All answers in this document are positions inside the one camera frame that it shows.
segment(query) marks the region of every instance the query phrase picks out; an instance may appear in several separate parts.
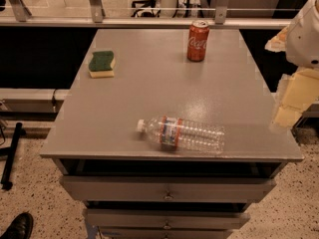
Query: gray tabletop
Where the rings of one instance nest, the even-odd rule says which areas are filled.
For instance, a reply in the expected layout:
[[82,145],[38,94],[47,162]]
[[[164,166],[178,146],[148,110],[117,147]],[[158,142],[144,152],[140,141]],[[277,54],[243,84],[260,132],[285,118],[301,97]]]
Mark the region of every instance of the gray tabletop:
[[[99,30],[41,151],[51,158],[301,160],[289,131],[269,129],[274,100],[237,30],[211,30],[206,58],[186,58],[187,30]],[[92,79],[112,49],[114,78]],[[167,151],[136,132],[167,115],[223,125],[222,153]]]

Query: white bottle cap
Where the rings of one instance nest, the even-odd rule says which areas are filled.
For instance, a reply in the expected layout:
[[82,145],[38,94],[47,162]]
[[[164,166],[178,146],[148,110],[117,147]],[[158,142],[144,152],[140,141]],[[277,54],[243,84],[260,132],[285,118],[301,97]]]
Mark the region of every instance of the white bottle cap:
[[137,131],[144,132],[144,120],[140,119],[137,126]]

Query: green and yellow sponge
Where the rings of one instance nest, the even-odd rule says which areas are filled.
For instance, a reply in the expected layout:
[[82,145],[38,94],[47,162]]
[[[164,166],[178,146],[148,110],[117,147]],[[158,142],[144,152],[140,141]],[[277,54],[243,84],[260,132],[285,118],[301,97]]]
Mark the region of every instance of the green and yellow sponge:
[[113,51],[99,51],[93,53],[89,64],[89,72],[92,78],[114,76],[115,57]]

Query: soda can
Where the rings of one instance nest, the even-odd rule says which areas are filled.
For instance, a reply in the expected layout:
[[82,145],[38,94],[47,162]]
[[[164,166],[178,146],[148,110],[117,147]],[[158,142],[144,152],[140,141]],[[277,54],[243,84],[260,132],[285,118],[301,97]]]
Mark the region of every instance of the soda can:
[[195,20],[189,27],[187,57],[191,61],[202,61],[206,54],[208,23],[204,20]]

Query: clear water bottle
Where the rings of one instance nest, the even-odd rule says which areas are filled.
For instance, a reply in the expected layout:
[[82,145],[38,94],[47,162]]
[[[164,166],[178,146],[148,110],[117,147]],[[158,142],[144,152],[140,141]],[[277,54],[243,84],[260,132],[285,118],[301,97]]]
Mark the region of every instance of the clear water bottle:
[[203,152],[222,151],[224,128],[186,119],[157,117],[140,119],[137,131],[147,134],[151,141]]

